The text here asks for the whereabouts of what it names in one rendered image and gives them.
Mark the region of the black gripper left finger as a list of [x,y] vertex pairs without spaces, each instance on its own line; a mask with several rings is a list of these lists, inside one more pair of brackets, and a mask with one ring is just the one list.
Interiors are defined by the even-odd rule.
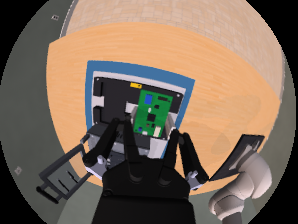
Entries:
[[[141,181],[145,174],[140,159],[138,146],[136,146],[132,125],[136,119],[138,106],[131,114],[124,116],[124,121],[113,118],[96,146],[87,152],[82,161],[89,175],[95,175],[100,180],[107,170],[107,159],[117,138],[119,131],[123,131],[124,158],[128,161],[129,176],[133,181]],[[117,129],[117,130],[116,130]]]

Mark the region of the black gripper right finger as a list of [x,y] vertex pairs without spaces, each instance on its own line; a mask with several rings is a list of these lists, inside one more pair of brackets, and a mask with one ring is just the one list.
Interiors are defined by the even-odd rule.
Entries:
[[177,159],[177,146],[179,145],[185,179],[190,184],[191,190],[196,191],[209,180],[209,176],[201,166],[190,135],[187,132],[183,134],[179,132],[169,113],[165,121],[165,128],[169,141],[163,156],[164,162],[158,181],[162,185],[168,185],[173,180]]

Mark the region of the green circuit board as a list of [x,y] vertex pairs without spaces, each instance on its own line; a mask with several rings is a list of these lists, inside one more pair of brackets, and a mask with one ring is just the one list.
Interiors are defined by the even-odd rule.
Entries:
[[[171,96],[141,90],[134,132],[160,137],[172,99],[173,97]],[[170,102],[168,102],[168,100]]]

